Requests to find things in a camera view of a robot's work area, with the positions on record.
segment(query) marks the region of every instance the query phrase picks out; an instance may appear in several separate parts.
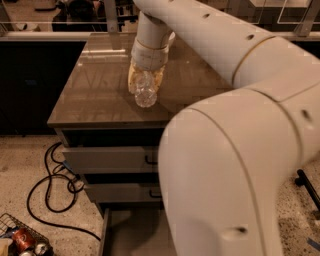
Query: wire basket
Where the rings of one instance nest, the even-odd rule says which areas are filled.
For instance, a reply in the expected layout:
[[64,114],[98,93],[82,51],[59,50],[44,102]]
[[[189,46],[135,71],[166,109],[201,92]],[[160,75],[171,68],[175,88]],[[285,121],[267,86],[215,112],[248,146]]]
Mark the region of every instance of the wire basket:
[[[54,255],[53,248],[50,245],[48,238],[41,235],[39,232],[30,228],[29,226],[27,226],[26,224],[24,224],[23,222],[21,222],[20,220],[16,219],[15,217],[13,217],[8,213],[4,213],[0,216],[0,237],[4,235],[8,231],[8,229],[10,228],[13,229],[15,227],[27,229],[27,231],[32,235],[32,237],[36,240],[37,243],[45,243],[48,245],[49,251],[45,255],[50,255],[50,256]],[[16,252],[11,252],[11,254],[9,253],[9,255],[15,256],[18,254],[16,254]]]

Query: drawer handle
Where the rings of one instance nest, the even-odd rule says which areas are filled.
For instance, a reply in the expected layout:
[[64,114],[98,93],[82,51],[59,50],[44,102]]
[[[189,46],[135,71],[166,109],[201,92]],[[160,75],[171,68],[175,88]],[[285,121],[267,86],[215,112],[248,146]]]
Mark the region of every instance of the drawer handle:
[[161,193],[160,193],[160,195],[154,195],[154,194],[152,193],[152,190],[151,190],[151,189],[149,190],[149,196],[150,196],[151,198],[162,198]]
[[158,162],[149,161],[149,157],[148,156],[145,156],[144,160],[145,160],[145,162],[147,164],[150,164],[150,165],[157,165],[158,164]]

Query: red object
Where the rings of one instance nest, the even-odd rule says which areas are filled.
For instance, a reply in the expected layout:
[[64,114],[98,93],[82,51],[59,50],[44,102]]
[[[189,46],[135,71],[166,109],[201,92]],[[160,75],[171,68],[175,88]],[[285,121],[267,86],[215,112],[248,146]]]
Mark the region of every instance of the red object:
[[19,253],[34,248],[34,245],[36,244],[36,240],[26,228],[20,228],[14,232],[12,240],[15,241]]

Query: power cable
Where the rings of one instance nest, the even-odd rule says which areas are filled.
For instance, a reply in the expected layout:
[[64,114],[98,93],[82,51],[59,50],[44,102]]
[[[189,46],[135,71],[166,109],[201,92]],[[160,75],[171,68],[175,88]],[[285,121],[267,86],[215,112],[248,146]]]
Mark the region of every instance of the power cable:
[[[29,214],[35,220],[37,220],[37,221],[39,221],[39,222],[41,222],[43,224],[46,224],[46,225],[49,225],[49,226],[53,226],[53,227],[58,227],[58,228],[66,228],[66,229],[72,229],[72,230],[77,230],[77,231],[80,231],[80,232],[84,232],[84,233],[87,233],[87,234],[93,236],[98,241],[101,241],[101,239],[96,234],[94,234],[93,232],[91,232],[89,230],[78,228],[78,227],[73,227],[73,226],[68,226],[68,225],[56,224],[56,223],[52,223],[52,222],[48,222],[48,221],[42,220],[42,219],[38,218],[31,210],[30,200],[31,200],[32,194],[38,188],[38,186],[40,186],[40,184],[44,183],[45,181],[49,181],[48,182],[48,186],[47,186],[47,190],[46,190],[46,195],[45,195],[45,204],[46,204],[46,207],[48,208],[48,210],[51,211],[51,212],[54,212],[54,213],[62,213],[62,212],[66,212],[66,211],[70,210],[75,205],[75,203],[77,201],[78,193],[83,190],[83,185],[81,186],[80,189],[76,189],[76,186],[75,186],[75,183],[79,180],[79,177],[77,175],[75,175],[72,172],[72,170],[66,166],[65,162],[58,161],[58,160],[56,160],[54,158],[54,152],[60,145],[61,145],[61,142],[58,142],[58,143],[53,144],[51,147],[49,147],[47,149],[47,151],[45,153],[45,156],[44,156],[44,164],[45,164],[46,171],[47,171],[48,175],[46,177],[44,177],[43,179],[41,179],[40,181],[38,181],[33,186],[31,191],[29,192],[29,195],[28,195],[28,198],[27,198],[27,210],[28,210]],[[53,169],[52,173],[50,171],[49,164],[48,164],[48,156],[49,155],[51,157],[51,160],[54,163],[58,164]],[[74,177],[73,178],[69,178],[67,175],[61,174],[60,172],[62,170],[67,170]],[[64,180],[67,180],[68,181],[67,189],[73,195],[73,199],[72,199],[71,203],[67,207],[65,207],[63,209],[60,209],[60,210],[53,209],[50,206],[50,203],[49,203],[53,179],[64,179]]]

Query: terrazzo floor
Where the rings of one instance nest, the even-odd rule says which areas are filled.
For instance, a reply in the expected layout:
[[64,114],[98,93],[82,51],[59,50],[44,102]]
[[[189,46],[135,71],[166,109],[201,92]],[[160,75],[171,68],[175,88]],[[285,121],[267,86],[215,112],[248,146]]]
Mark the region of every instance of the terrazzo floor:
[[[26,199],[37,181],[46,176],[44,154],[58,142],[56,136],[0,137],[0,215],[9,213],[46,236],[56,256],[96,256],[100,243],[93,237],[72,230],[41,224],[27,212]],[[58,160],[63,156],[58,148]],[[320,157],[304,166],[314,188],[320,192]],[[293,173],[283,184],[278,197],[278,216],[284,256],[319,255],[319,212],[304,187],[294,184]],[[61,209],[71,200],[66,184],[56,180],[50,199],[53,208]],[[101,236],[103,219],[85,192],[68,212],[54,214],[44,205],[46,184],[41,185],[31,200],[36,216],[44,220],[88,229]],[[175,249],[163,211],[126,211],[113,215],[112,256],[175,256]]]
[[[55,256],[97,256],[100,242],[94,237],[69,229],[44,225],[34,220],[26,208],[32,187],[46,174],[44,154],[59,139],[56,136],[0,137],[0,216],[9,213],[47,237]],[[63,160],[60,149],[55,157]],[[103,218],[82,191],[71,210],[56,214],[44,204],[46,185],[40,185],[31,200],[34,214],[43,220],[90,230],[101,237]],[[54,181],[52,208],[66,207],[72,196],[66,182]],[[110,256],[175,256],[167,219],[162,210],[132,210],[112,213]]]

